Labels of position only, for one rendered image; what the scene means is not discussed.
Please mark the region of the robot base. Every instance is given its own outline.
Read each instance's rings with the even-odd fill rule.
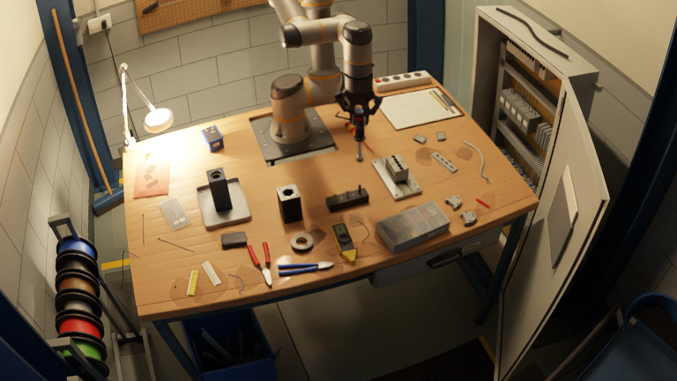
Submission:
[[[258,146],[266,162],[278,161],[297,154],[313,152],[315,150],[332,147],[334,139],[324,126],[320,115],[313,108],[306,108],[306,117],[310,122],[311,134],[306,140],[294,145],[281,145],[271,138],[270,128],[272,116],[256,119],[251,122],[251,128],[257,136]]]

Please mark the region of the floor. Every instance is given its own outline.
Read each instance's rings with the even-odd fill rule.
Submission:
[[[127,243],[123,206],[95,218],[94,233],[100,264],[120,260]],[[121,288],[114,293],[137,326],[150,333],[157,378],[188,380],[153,324],[138,320],[129,267],[123,284],[119,267],[102,272],[113,288]],[[273,352],[279,350],[275,366],[280,381],[359,381],[424,361],[481,335],[495,345],[497,308],[484,325],[476,325],[479,308],[480,299],[453,264],[384,288],[374,289],[368,280],[361,280],[254,311]],[[107,319],[104,323],[106,332],[111,332]],[[182,340],[178,324],[172,328]],[[121,380],[109,334],[105,340],[109,379]],[[143,348],[125,345],[121,355],[125,381],[150,379]]]

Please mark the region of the blue-handled pliers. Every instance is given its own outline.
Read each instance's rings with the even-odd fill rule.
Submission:
[[[329,269],[334,266],[333,262],[319,262],[317,264],[286,264],[278,265],[278,269],[288,269],[291,271],[279,271],[280,277],[289,275],[299,275],[300,273],[313,273],[317,270]]]

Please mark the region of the broom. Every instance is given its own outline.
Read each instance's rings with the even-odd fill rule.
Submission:
[[[85,132],[87,133],[87,139],[89,140],[89,146],[92,147],[92,152],[94,152],[94,159],[96,160],[96,166],[99,167],[99,172],[103,178],[103,182],[106,184],[106,190],[108,190],[108,195],[103,196],[94,200],[92,203],[92,208],[96,216],[101,216],[102,214],[118,207],[124,202],[124,190],[123,187],[119,187],[113,192],[110,189],[110,184],[106,178],[106,173],[103,172],[103,167],[101,166],[101,161],[99,159],[99,154],[96,153],[96,147],[94,146],[94,140],[92,140],[92,133],[89,132],[89,125],[85,119],[85,112],[82,110],[82,104],[80,103],[80,96],[78,95],[78,89],[75,87],[75,80],[73,79],[73,73],[71,72],[71,64],[68,61],[68,55],[66,55],[66,47],[63,45],[63,37],[61,35],[61,27],[59,26],[59,19],[56,17],[56,9],[52,9],[52,19],[54,20],[54,27],[56,28],[56,37],[59,39],[59,46],[61,47],[61,54],[63,55],[63,62],[66,64],[66,72],[68,72],[68,80],[71,82],[71,89],[73,90],[73,95],[75,96],[75,102],[78,104],[78,111],[80,113],[80,119],[82,124],[85,126]]]

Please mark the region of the gray mounting plate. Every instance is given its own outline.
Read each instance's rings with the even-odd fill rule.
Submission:
[[[270,133],[272,116],[255,119],[251,122],[251,128],[254,129],[258,146],[261,148],[261,153],[264,155],[266,162],[277,161],[297,154],[334,146],[334,139],[331,137],[327,127],[324,126],[317,111],[313,108],[306,108],[306,117],[310,122],[310,137],[295,145],[281,145],[272,139]]]
[[[228,180],[228,191],[230,199],[233,202],[233,209],[225,212],[216,212],[212,190],[209,185],[197,187],[197,200],[200,203],[202,211],[202,221],[207,229],[217,229],[231,225],[242,224],[251,220],[251,211],[249,203],[244,196],[244,189],[240,184],[240,178],[231,178]]]
[[[417,196],[423,192],[420,185],[416,183],[416,179],[413,177],[411,169],[409,169],[409,178],[407,178],[406,181],[399,183],[392,181],[391,174],[385,167],[385,159],[386,158],[376,159],[371,161],[371,164],[374,165],[374,169],[381,177],[383,183],[396,202],[404,200],[405,198],[410,198],[411,196]]]

